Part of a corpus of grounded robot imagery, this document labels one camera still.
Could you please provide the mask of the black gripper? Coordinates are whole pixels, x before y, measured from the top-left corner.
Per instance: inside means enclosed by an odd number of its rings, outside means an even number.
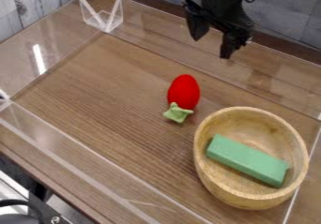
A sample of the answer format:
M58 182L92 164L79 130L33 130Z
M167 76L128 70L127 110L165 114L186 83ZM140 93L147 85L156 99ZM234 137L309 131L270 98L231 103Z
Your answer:
M212 26L223 33L219 57L230 59L235 51L251 41L252 21L243 9L254 0L184 0L187 26L198 41Z

